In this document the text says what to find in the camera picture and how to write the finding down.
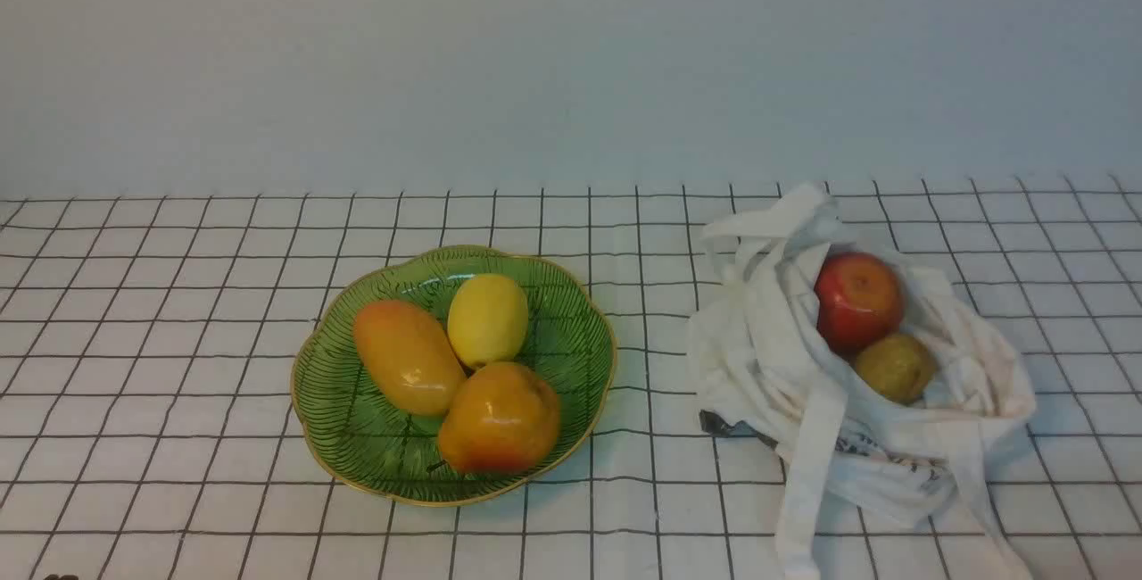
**tote bag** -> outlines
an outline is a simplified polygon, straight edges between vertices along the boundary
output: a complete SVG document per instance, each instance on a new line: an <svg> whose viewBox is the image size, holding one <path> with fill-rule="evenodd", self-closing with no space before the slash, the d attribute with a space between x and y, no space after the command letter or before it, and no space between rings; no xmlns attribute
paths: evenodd
<svg viewBox="0 0 1142 580"><path fill-rule="evenodd" d="M730 263L714 252L726 237L740 240ZM1035 394L1016 349L947 276L853 235L814 186L710 223L702 243L724 288L687 322L687 360L701 410L746 422L788 462L774 537L786 579L820 578L811 547L825 491L914 525L956 490L999 553L990 577L1030 579L991 510L983 461L1035 412ZM818 333L813 284L836 251L868 251L900 279L901 329L939 362L917 404L882 397Z"/></svg>

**yellow lemon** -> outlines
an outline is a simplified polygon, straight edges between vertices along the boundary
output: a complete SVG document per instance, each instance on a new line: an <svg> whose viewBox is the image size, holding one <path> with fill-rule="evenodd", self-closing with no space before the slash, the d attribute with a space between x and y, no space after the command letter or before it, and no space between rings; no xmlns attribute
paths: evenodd
<svg viewBox="0 0 1142 580"><path fill-rule="evenodd" d="M478 369L514 359L528 335L528 297L505 275L474 275L452 299L448 339L460 362Z"/></svg>

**pear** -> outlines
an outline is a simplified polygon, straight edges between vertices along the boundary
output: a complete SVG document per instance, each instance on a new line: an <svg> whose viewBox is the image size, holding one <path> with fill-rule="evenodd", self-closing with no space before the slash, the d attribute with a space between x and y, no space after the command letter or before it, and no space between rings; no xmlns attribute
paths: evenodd
<svg viewBox="0 0 1142 580"><path fill-rule="evenodd" d="M547 458L560 435L560 398L526 365L492 362L473 373L436 435L457 473L515 475Z"/></svg>

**apple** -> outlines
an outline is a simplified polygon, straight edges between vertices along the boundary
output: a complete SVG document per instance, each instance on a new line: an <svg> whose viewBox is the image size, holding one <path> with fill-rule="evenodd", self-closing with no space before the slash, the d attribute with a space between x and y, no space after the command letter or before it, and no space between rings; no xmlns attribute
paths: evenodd
<svg viewBox="0 0 1142 580"><path fill-rule="evenodd" d="M817 330L834 353L852 357L900 328L904 296L887 264L864 251L829 256L813 288Z"/></svg>

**mango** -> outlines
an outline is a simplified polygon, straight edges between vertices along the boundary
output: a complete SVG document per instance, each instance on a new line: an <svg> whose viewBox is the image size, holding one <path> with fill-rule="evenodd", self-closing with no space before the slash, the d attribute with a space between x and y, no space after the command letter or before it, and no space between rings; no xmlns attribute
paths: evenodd
<svg viewBox="0 0 1142 580"><path fill-rule="evenodd" d="M388 402L415 416L448 412L465 381L464 369L429 313L404 300L377 300L357 313L353 339Z"/></svg>

